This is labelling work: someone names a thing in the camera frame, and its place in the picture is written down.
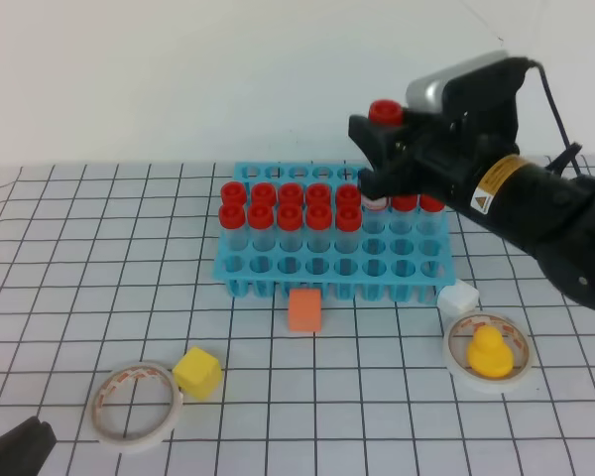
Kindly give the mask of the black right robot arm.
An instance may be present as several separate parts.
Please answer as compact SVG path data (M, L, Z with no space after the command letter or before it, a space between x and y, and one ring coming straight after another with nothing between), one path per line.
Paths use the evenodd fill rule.
M541 167L520 154L517 94L540 63L503 51L413 81L404 103L353 115L371 199L430 197L536 259L564 296L595 310L595 177L565 178L580 146Z

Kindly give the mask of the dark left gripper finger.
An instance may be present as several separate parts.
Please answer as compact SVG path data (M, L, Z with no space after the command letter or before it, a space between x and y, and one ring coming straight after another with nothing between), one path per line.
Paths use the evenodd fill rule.
M16 446L25 440L26 436L32 434L34 429L37 429L41 422L36 416L31 416L20 424L10 429L0 436L0 462L7 457L7 455L16 448Z
M31 420L17 441L14 474L37 476L57 443L52 427L45 421Z

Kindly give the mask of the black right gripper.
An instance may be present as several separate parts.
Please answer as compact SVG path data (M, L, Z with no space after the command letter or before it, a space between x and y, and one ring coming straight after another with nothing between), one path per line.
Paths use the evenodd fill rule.
M408 107L396 168L383 169L402 126L351 115L348 137L373 169L359 172L361 194L427 194L474 216L526 217L531 168L519 156L516 96L530 67L526 58L501 59L448 81L440 114Z

